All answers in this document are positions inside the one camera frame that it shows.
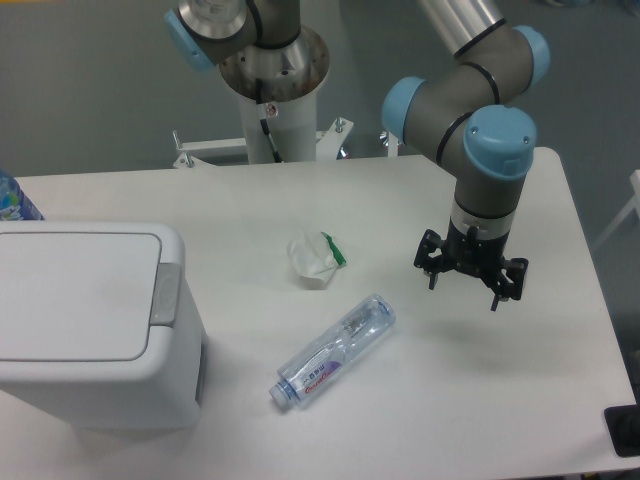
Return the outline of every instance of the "water bottle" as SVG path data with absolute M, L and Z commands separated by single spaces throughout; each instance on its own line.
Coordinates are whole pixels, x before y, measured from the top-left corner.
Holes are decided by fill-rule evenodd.
M 0 170 L 0 220 L 44 220 L 11 175 Z
M 278 370 L 281 380 L 269 393 L 283 410 L 304 404 L 395 321 L 389 304 L 371 295 L 285 363 Z

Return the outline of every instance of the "table surface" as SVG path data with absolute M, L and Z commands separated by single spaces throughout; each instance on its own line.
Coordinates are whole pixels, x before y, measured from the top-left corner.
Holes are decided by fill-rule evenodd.
M 151 221 L 182 234 L 210 337 L 193 429 L 75 429 L 0 392 L 0 477 L 480 479 L 640 466 L 603 410 L 634 402 L 559 158 L 536 149 L 506 255 L 524 298 L 489 308 L 477 279 L 413 267 L 445 233 L 454 179 L 423 157 L 201 166 L 20 179 L 50 220 Z M 308 291 L 286 245 L 337 238 L 348 260 Z M 367 295 L 397 323 L 306 409 L 281 413 L 276 369 Z

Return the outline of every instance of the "blue joint cap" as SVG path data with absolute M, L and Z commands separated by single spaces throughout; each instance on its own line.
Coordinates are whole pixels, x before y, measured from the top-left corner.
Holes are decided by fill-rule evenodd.
M 165 14 L 164 23 L 169 29 L 173 43 L 176 44 L 176 47 L 178 47 L 184 59 L 189 62 L 193 68 L 199 72 L 203 72 L 214 67 L 214 64 L 204 54 L 191 35 L 189 35 L 189 32 L 184 28 L 173 10 L 169 10 Z
M 533 54 L 533 75 L 531 76 L 531 86 L 538 83 L 542 77 L 545 76 L 549 65 L 551 64 L 551 52 L 549 51 L 549 45 L 544 37 L 536 32 L 533 28 L 525 25 L 514 27 L 514 30 L 519 31 L 529 42 L 531 47 L 531 53 Z
M 489 105 L 477 110 L 464 130 L 464 150 L 482 172 L 505 182 L 523 178 L 533 163 L 536 124 L 517 108 Z
M 406 77 L 396 83 L 382 104 L 382 125 L 393 135 L 404 141 L 404 123 L 411 106 L 411 101 L 418 88 L 426 80 L 418 77 Z

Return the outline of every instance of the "robotic arm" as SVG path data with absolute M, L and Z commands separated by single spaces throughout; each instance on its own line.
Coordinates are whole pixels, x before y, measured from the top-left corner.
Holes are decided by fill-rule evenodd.
M 382 120 L 457 182 L 446 239 L 427 230 L 414 265 L 430 276 L 430 289 L 450 270 L 480 278 L 495 310 L 522 296 L 528 261 L 503 253 L 536 144 L 529 116 L 502 104 L 546 73 L 549 49 L 533 29 L 509 27 L 492 0 L 420 4 L 458 67 L 438 83 L 398 82 Z M 301 26 L 300 0 L 180 0 L 165 22 L 195 68 L 221 62 L 240 98 L 250 163 L 315 158 L 311 94 L 327 75 L 329 55 Z M 305 97 L 313 108 L 301 103 Z
M 480 278 L 495 311 L 499 301 L 522 296 L 528 261 L 503 252 L 536 144 L 531 118 L 502 104 L 546 73 L 549 49 L 530 27 L 506 25 L 491 0 L 420 3 L 458 67 L 439 83 L 398 82 L 382 121 L 457 182 L 446 239 L 427 230 L 414 265 L 430 277 L 430 289 L 450 270 Z

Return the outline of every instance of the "gray floor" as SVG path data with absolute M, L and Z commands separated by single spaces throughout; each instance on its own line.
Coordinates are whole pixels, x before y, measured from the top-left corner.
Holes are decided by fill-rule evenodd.
M 219 75 L 190 70 L 164 31 L 174 3 L 0 5 L 0 165 L 17 176 L 169 168 L 173 129 L 183 141 L 240 137 Z M 377 136 L 389 88 L 407 75 L 437 80 L 454 61 L 414 0 L 302 4 L 332 55 L 319 127 L 349 118 L 351 153 L 383 155 Z M 562 157 L 591 242 L 631 198 L 628 177 L 640 168 L 640 18 L 614 0 L 566 9 L 498 4 L 511 24 L 535 27 L 551 46 L 549 74 L 514 105 L 538 124 L 539 143 Z M 640 349 L 637 223 L 626 222 L 594 255 L 625 351 Z

